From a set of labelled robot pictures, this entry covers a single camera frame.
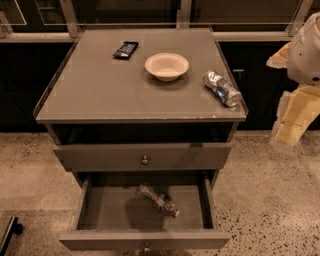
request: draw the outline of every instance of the crushed plastic bottle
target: crushed plastic bottle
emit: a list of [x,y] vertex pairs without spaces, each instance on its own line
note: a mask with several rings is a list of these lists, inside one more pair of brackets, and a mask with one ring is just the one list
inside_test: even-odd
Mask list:
[[149,198],[154,202],[156,209],[166,212],[172,217],[177,217],[180,210],[176,208],[175,203],[171,200],[169,195],[159,188],[151,186],[148,183],[142,183],[136,189],[136,196],[138,198]]
[[234,107],[242,98],[241,93],[214,70],[204,75],[203,83],[228,107]]

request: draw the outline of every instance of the terrazzo floor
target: terrazzo floor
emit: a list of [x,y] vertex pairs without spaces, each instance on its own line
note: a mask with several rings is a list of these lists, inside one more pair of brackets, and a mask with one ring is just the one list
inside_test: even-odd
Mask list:
[[[219,229],[232,238],[221,250],[152,251],[149,256],[320,255],[320,133],[273,148],[270,131],[238,131],[213,196]],[[137,256],[140,251],[72,252],[59,241],[80,188],[55,158],[48,134],[0,134],[0,231],[19,217],[8,256]]]

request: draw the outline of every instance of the tabletop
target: tabletop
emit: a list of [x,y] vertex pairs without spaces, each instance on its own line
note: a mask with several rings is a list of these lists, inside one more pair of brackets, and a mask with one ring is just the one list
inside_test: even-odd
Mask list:
[[[139,47],[129,60],[113,58],[124,41]],[[176,53],[189,70],[161,82],[144,64],[158,53]],[[208,70],[230,81],[212,33],[190,29],[100,29],[84,31],[36,116],[38,123],[243,121],[245,105],[229,108],[202,82]]]

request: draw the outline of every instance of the open drawer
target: open drawer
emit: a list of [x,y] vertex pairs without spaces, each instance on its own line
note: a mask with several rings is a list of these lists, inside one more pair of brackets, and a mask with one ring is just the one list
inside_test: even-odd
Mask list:
[[54,152],[74,172],[222,169],[231,143],[70,144]]
[[[71,250],[218,249],[228,234],[217,230],[209,171],[91,173],[83,183],[71,231],[60,241]],[[148,182],[169,194],[174,218],[137,198]]]

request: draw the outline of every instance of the white bowl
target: white bowl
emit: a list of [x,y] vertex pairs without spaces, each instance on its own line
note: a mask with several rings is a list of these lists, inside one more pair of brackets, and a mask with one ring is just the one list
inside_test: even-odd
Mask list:
[[145,68],[159,80],[169,82],[187,72],[189,62],[178,54],[160,53],[147,59]]

